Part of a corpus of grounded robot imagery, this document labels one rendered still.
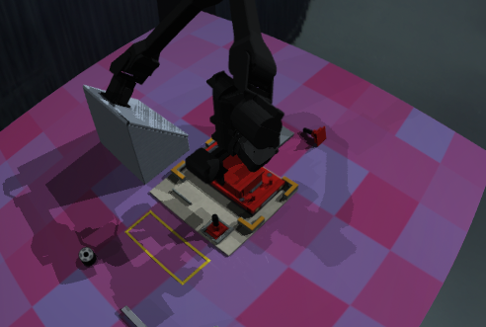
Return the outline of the yellow rectangular outline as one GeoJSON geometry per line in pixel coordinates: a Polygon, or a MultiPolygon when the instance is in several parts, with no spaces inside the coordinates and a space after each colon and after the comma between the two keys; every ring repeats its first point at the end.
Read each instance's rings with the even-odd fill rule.
{"type": "Polygon", "coordinates": [[[165,270],[167,273],[169,273],[169,274],[170,274],[170,275],[171,275],[173,278],[175,278],[175,280],[176,280],[178,283],[180,283],[181,285],[183,285],[185,282],[187,282],[187,281],[188,281],[188,279],[190,279],[190,278],[191,278],[191,277],[192,277],[194,274],[196,274],[196,273],[197,273],[197,272],[198,272],[198,271],[199,271],[201,268],[203,268],[203,267],[204,267],[204,265],[206,265],[206,264],[208,264],[209,262],[211,262],[211,260],[210,260],[210,259],[209,259],[207,256],[203,255],[203,254],[202,254],[202,253],[201,253],[199,250],[197,250],[196,248],[194,248],[194,246],[193,246],[193,245],[191,245],[191,244],[190,244],[190,243],[189,243],[187,240],[183,239],[183,238],[182,238],[182,237],[181,237],[179,234],[177,234],[177,233],[176,233],[176,231],[175,231],[174,229],[172,229],[170,226],[168,226],[167,224],[165,224],[165,223],[162,221],[162,219],[161,219],[161,218],[159,218],[159,217],[158,217],[158,216],[157,216],[157,215],[156,215],[154,212],[152,212],[151,210],[150,210],[150,211],[149,211],[147,214],[145,214],[145,215],[144,215],[142,218],[140,218],[140,219],[138,220],[138,222],[136,222],[136,223],[135,223],[133,226],[131,226],[129,229],[127,229],[125,233],[126,233],[126,234],[127,234],[127,235],[128,235],[128,236],[129,236],[129,237],[130,237],[130,238],[131,238],[131,239],[132,239],[132,240],[133,240],[133,241],[134,241],[134,242],[135,242],[135,243],[136,243],[136,244],[137,244],[137,245],[138,245],[138,246],[139,246],[139,247],[140,247],[142,250],[143,250],[143,251],[144,251],[144,252],[146,252],[146,253],[147,253],[147,254],[148,254],[148,255],[149,255],[149,256],[150,256],[150,257],[151,257],[151,258],[152,258],[152,259],[153,259],[153,260],[154,260],[154,261],[155,261],[155,262],[156,262],[156,263],[157,263],[159,266],[160,266],[160,267],[162,267],[162,268],[163,268],[163,269],[164,269],[164,270],[165,270]],[[202,256],[202,257],[205,259],[205,262],[204,262],[204,263],[203,263],[203,264],[202,264],[202,265],[201,265],[199,268],[197,268],[197,270],[196,270],[196,271],[194,271],[194,272],[193,272],[193,273],[192,273],[190,276],[188,276],[188,277],[187,277],[187,278],[186,278],[184,281],[179,280],[179,279],[178,279],[178,278],[177,278],[175,275],[173,275],[173,274],[170,272],[170,270],[168,270],[166,267],[164,267],[164,266],[163,266],[163,265],[162,265],[162,264],[161,264],[161,263],[160,263],[160,262],[159,262],[159,261],[158,261],[158,260],[157,260],[157,259],[156,259],[154,256],[152,256],[152,255],[149,253],[149,251],[147,251],[147,250],[146,250],[144,247],[142,247],[142,246],[140,245],[140,243],[139,243],[139,242],[138,242],[138,241],[137,241],[137,240],[136,240],[134,237],[132,237],[132,235],[130,235],[130,234],[128,233],[130,230],[132,230],[132,228],[133,228],[134,226],[136,226],[136,224],[137,224],[137,223],[140,223],[140,221],[141,221],[142,219],[144,219],[144,218],[145,218],[147,215],[149,215],[150,213],[151,213],[151,214],[152,214],[152,215],[153,215],[153,216],[154,216],[154,217],[155,217],[155,218],[156,218],[158,221],[162,222],[162,223],[165,225],[165,227],[167,227],[167,228],[168,228],[168,229],[169,229],[169,230],[170,230],[172,233],[174,233],[174,234],[175,234],[177,237],[179,237],[179,238],[180,238],[180,239],[181,239],[181,240],[182,240],[182,241],[183,241],[183,242],[184,242],[186,245],[188,245],[189,247],[191,247],[193,250],[195,250],[195,251],[196,251],[196,252],[197,252],[199,255],[201,255],[201,256],[202,256]]]}

